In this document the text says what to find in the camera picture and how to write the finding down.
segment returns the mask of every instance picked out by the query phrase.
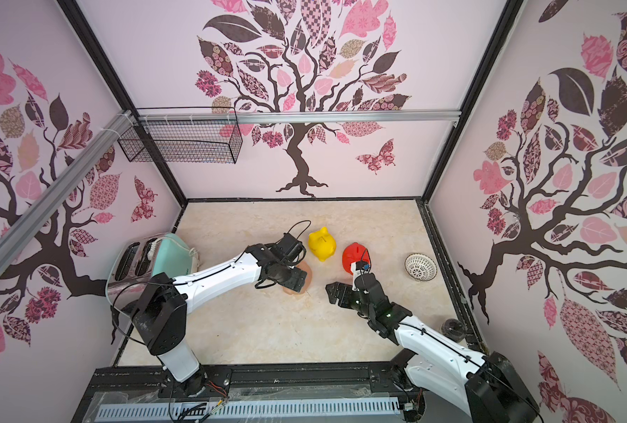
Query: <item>wire basket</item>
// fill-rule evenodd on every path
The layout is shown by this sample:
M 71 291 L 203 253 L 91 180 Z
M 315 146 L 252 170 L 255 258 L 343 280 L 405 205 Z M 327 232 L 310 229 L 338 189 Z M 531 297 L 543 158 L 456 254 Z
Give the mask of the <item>wire basket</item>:
M 222 115 L 142 116 L 135 126 L 123 133 L 119 145 L 128 161 L 152 162 L 152 157 L 138 135 L 138 132 L 145 131 L 166 162 L 236 163 L 243 139 L 235 109 L 208 109 Z

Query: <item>yellow piggy bank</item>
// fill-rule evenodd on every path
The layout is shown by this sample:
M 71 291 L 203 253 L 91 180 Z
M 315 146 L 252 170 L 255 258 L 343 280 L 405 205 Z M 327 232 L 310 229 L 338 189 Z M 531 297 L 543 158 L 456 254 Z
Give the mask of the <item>yellow piggy bank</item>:
M 318 257 L 318 260 L 325 261 L 326 258 L 332 257 L 337 249 L 337 243 L 328 228 L 323 227 L 320 231 L 309 234 L 309 251 Z

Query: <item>pink wall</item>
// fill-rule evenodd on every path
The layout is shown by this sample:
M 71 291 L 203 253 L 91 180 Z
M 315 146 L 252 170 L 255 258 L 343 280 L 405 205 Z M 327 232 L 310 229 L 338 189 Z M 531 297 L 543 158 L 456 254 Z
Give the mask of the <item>pink wall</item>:
M 627 0 L 527 4 L 431 206 L 546 422 L 627 422 Z
M 0 1 L 0 237 L 118 110 L 54 1 Z M 179 210 L 116 147 L 51 216 L 0 280 L 0 421 L 72 417 L 118 345 L 103 298 L 118 251 Z

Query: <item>metal frame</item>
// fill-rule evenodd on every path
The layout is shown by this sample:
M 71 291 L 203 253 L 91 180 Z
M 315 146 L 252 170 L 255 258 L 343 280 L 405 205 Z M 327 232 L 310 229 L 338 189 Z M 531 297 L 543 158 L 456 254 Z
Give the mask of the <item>metal frame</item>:
M 60 177 L 51 183 L 50 187 L 41 194 L 18 219 L 6 235 L 0 240 L 0 276 L 8 265 L 25 248 L 41 229 L 44 223 L 55 213 L 63 201 L 76 188 L 76 185 L 86 177 L 88 171 L 102 157 L 106 150 L 123 133 L 132 126 L 130 112 L 122 111 L 114 116 L 105 129 L 93 137 L 88 147 L 74 159 L 71 166 Z

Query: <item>cable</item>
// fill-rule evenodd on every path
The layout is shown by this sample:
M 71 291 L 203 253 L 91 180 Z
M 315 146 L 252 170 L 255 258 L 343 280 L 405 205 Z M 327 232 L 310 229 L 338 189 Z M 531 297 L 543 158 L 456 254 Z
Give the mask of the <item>cable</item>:
M 518 397 L 519 399 L 521 399 L 523 402 L 525 402 L 530 409 L 532 409 L 532 411 L 534 411 L 537 414 L 537 417 L 539 417 L 539 419 L 541 420 L 541 423 L 544 423 L 544 418 L 541 417 L 541 414 L 539 413 L 539 410 L 537 408 L 534 407 L 534 405 L 532 405 L 529 401 L 527 401 L 524 397 L 522 397 L 520 394 L 518 394 L 515 389 L 511 388 L 509 385 L 505 384 L 503 380 L 499 379 L 498 377 L 496 377 L 494 374 L 492 374 L 492 372 L 490 372 L 488 369 L 483 368 L 480 364 L 476 363 L 475 361 L 471 360 L 471 357 L 467 356 L 467 355 L 463 355 L 461 354 L 461 352 L 455 350 L 454 348 L 452 348 L 450 345 L 445 344 L 443 341 L 439 340 L 438 338 L 436 338 L 434 335 L 428 333 L 423 327 L 416 327 L 416 326 L 412 326 L 411 324 L 407 324 L 407 323 L 402 323 L 399 322 L 399 325 L 403 325 L 403 326 L 409 326 L 413 329 L 417 329 L 422 335 L 429 335 L 431 338 L 435 339 L 436 341 L 438 341 L 439 343 L 441 343 L 442 345 L 444 345 L 445 347 L 447 347 L 448 349 L 454 351 L 455 353 L 457 353 L 460 357 L 464 358 L 467 362 L 470 361 L 471 363 L 473 363 L 474 365 L 478 366 L 479 369 L 482 369 L 485 373 L 487 373 L 489 376 L 493 377 L 494 379 L 496 379 L 496 381 L 502 385 L 503 387 L 505 387 L 506 389 L 508 389 L 511 393 L 513 393 L 513 395 L 515 395 L 516 397 Z

